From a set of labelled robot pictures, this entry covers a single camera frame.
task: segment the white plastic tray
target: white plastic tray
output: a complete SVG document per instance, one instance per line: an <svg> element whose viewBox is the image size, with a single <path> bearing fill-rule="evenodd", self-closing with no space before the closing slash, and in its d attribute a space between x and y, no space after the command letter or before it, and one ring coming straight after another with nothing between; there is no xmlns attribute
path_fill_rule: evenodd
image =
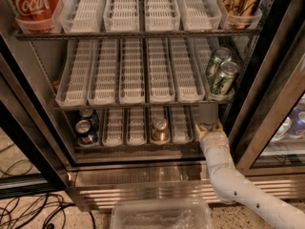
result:
<svg viewBox="0 0 305 229"><path fill-rule="evenodd" d="M153 120L155 118L162 117L162 118L168 119L168 111L167 111L166 107L160 107L160 106L150 107L149 110L150 110L150 130L152 129ZM169 143L171 141L170 137L169 137L169 139L163 140L163 141L154 141L154 140L152 140L152 135L150 135L150 137L151 137L150 142L157 144L157 145L163 145L163 144Z"/></svg>
<svg viewBox="0 0 305 229"><path fill-rule="evenodd" d="M126 142L131 146L143 145L147 142L144 108L128 109Z"/></svg>
<svg viewBox="0 0 305 229"><path fill-rule="evenodd" d="M103 17L106 32L139 31L139 1L107 0Z"/></svg>
<svg viewBox="0 0 305 229"><path fill-rule="evenodd" d="M114 104L118 91L118 41L104 39L97 47L87 99L92 106Z"/></svg>
<svg viewBox="0 0 305 229"><path fill-rule="evenodd" d="M177 0L185 31L216 30L221 12L216 0Z"/></svg>
<svg viewBox="0 0 305 229"><path fill-rule="evenodd" d="M120 103L144 103L145 83L141 39L121 40L120 70Z"/></svg>
<svg viewBox="0 0 305 229"><path fill-rule="evenodd" d="M100 32L106 0L67 0L60 15L65 33Z"/></svg>
<svg viewBox="0 0 305 229"><path fill-rule="evenodd" d="M144 0L146 31L178 31L180 11L176 0Z"/></svg>
<svg viewBox="0 0 305 229"><path fill-rule="evenodd" d="M197 38L197 39L189 39L189 45L191 54L194 55L197 61L198 69L202 78L202 82L204 88L206 90L206 96L208 100L216 100L216 101L226 101L232 99L235 94L234 89L231 89L230 92L226 95L217 95L212 94L210 91L210 86L208 84L208 80L206 77L206 69L212 54L212 51L218 48L217 39L210 38Z"/></svg>
<svg viewBox="0 0 305 229"><path fill-rule="evenodd" d="M185 144L193 141L192 124L187 107L170 107L173 143Z"/></svg>
<svg viewBox="0 0 305 229"><path fill-rule="evenodd" d="M109 109L104 113L102 142L106 147L123 144L124 110Z"/></svg>
<svg viewBox="0 0 305 229"><path fill-rule="evenodd" d="M196 102L202 100L205 91L196 61L189 53L187 39L171 39L170 48L178 101Z"/></svg>
<svg viewBox="0 0 305 229"><path fill-rule="evenodd" d="M147 65L151 103L173 102L175 97L167 39L149 38Z"/></svg>
<svg viewBox="0 0 305 229"><path fill-rule="evenodd" d="M60 107L86 105L93 44L90 40L69 41L67 61L55 98Z"/></svg>

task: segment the plastic container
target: plastic container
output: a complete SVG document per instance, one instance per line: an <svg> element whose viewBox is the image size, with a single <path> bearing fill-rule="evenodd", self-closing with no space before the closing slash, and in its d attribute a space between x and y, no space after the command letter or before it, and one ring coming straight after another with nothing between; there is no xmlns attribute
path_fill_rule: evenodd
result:
<svg viewBox="0 0 305 229"><path fill-rule="evenodd" d="M260 9L257 9L255 15L253 16L236 16L228 14L226 8L222 5L219 5L219 2L218 6L222 12L220 28L223 30L234 29L230 25L236 25L240 27L240 29L255 29L262 16L262 12Z"/></svg>
<svg viewBox="0 0 305 229"><path fill-rule="evenodd" d="M178 31L180 11L176 0L144 0L146 31Z"/></svg>
<svg viewBox="0 0 305 229"><path fill-rule="evenodd" d="M106 0L67 0L60 15L65 33L100 32Z"/></svg>
<svg viewBox="0 0 305 229"><path fill-rule="evenodd" d="M212 94L206 77L206 68L208 66L212 51L218 48L218 40L216 38L196 38L189 39L191 54L194 54L196 59L203 86L206 91L206 98L215 101L227 101L232 99L235 94L234 89L226 95Z"/></svg>
<svg viewBox="0 0 305 229"><path fill-rule="evenodd" d="M119 201L112 209L111 229L213 229L203 198Z"/></svg>
<svg viewBox="0 0 305 229"><path fill-rule="evenodd" d="M103 17L106 32L139 31L139 1L107 0Z"/></svg>
<svg viewBox="0 0 305 229"><path fill-rule="evenodd" d="M148 38L146 45L150 102L174 102L175 91L168 54L168 41L161 38Z"/></svg>
<svg viewBox="0 0 305 229"><path fill-rule="evenodd" d="M109 109L104 112L104 128L102 142L106 147L116 147L123 144L124 111Z"/></svg>
<svg viewBox="0 0 305 229"><path fill-rule="evenodd" d="M86 106L95 43L90 40L69 41L67 61L55 98L61 108Z"/></svg>
<svg viewBox="0 0 305 229"><path fill-rule="evenodd" d="M167 111L166 107L159 107L159 106L150 107L149 115L150 115L150 131L152 130L152 124L153 124L153 120L155 118L162 117L162 118L165 118L165 119L168 120L168 111ZM151 135L151 138L150 138L150 142L153 143L153 144L157 144L157 145L163 145L163 144L169 143L170 141L171 141L170 137L168 139L162 140L162 141L152 140L152 135Z"/></svg>
<svg viewBox="0 0 305 229"><path fill-rule="evenodd" d="M118 92L118 41L104 39L92 62L88 102L92 106L114 104Z"/></svg>
<svg viewBox="0 0 305 229"><path fill-rule="evenodd" d="M120 103L144 103L145 83L141 39L121 40L120 70Z"/></svg>
<svg viewBox="0 0 305 229"><path fill-rule="evenodd" d="M177 0L185 31L216 30L221 12L216 0Z"/></svg>
<svg viewBox="0 0 305 229"><path fill-rule="evenodd" d="M185 144L193 141L192 124L187 107L170 107L173 143Z"/></svg>
<svg viewBox="0 0 305 229"><path fill-rule="evenodd" d="M196 61L189 53L187 39L171 39L170 48L177 100L179 102L202 100L205 96L205 91Z"/></svg>
<svg viewBox="0 0 305 229"><path fill-rule="evenodd" d="M127 115L126 142L131 146L143 145L147 142L144 108L130 108Z"/></svg>

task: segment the beverage can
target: beverage can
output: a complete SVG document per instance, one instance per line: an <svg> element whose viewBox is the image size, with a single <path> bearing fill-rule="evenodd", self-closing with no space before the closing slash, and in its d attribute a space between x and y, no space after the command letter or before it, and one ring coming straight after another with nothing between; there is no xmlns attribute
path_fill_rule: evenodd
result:
<svg viewBox="0 0 305 229"><path fill-rule="evenodd" d="M232 53L229 49L220 47L212 52L210 57L207 69L206 69L206 77L209 85L211 86L214 75L219 67L219 65L224 61L231 61Z"/></svg>
<svg viewBox="0 0 305 229"><path fill-rule="evenodd" d="M79 111L81 120L88 120L93 128L98 131L99 129L99 118L95 109L82 109Z"/></svg>
<svg viewBox="0 0 305 229"><path fill-rule="evenodd" d="M302 138L305 135L305 111L294 107L289 114L292 125L287 132L290 138Z"/></svg>
<svg viewBox="0 0 305 229"><path fill-rule="evenodd" d="M83 144L93 144L97 141L96 131L88 120L78 121L75 131Z"/></svg>
<svg viewBox="0 0 305 229"><path fill-rule="evenodd" d="M239 67L234 62L223 62L218 67L211 86L212 94L227 94L234 85L239 73Z"/></svg>
<svg viewBox="0 0 305 229"><path fill-rule="evenodd" d="M24 21L42 21L51 19L52 11L48 0L11 0L15 6L21 20ZM48 32L53 28L53 25L45 25L36 27L31 32Z"/></svg>
<svg viewBox="0 0 305 229"><path fill-rule="evenodd" d="M168 120L163 117L155 118L152 121L152 140L165 141L170 138Z"/></svg>

